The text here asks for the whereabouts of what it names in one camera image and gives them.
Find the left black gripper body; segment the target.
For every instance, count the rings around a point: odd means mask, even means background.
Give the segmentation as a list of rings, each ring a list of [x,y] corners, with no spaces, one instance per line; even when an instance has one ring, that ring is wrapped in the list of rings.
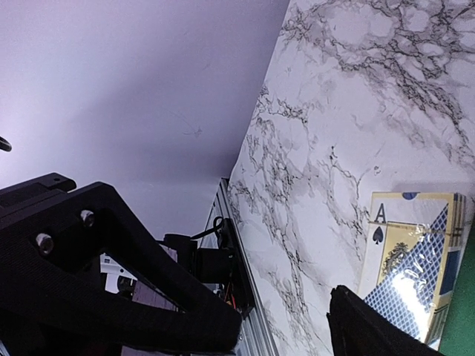
[[[76,183],[60,174],[28,180],[1,189],[1,226],[12,213],[35,205],[60,193],[76,188]],[[43,352],[51,344],[42,327],[24,314],[20,303],[23,297],[27,306],[33,305],[30,284],[18,272],[30,260],[19,248],[21,238],[18,233],[10,234],[1,229],[1,354],[33,355]]]

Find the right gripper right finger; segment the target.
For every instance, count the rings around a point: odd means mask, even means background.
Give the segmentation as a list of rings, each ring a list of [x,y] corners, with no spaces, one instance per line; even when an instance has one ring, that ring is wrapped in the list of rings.
[[[332,289],[327,320],[336,356],[440,354],[397,329],[346,286]]]

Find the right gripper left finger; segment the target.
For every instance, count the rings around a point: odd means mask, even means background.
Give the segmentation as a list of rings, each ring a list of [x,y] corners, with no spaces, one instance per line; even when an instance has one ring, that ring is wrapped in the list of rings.
[[[205,287],[152,237],[115,188],[96,182],[12,213],[30,260],[30,284],[44,351],[230,351],[238,311]]]

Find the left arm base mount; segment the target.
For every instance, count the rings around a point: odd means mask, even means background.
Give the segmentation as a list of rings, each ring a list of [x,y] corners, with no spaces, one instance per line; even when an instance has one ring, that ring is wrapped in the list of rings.
[[[229,228],[217,217],[209,229],[194,235],[166,234],[159,244],[176,251],[177,262],[237,312],[232,282],[240,278],[236,250],[229,245]]]

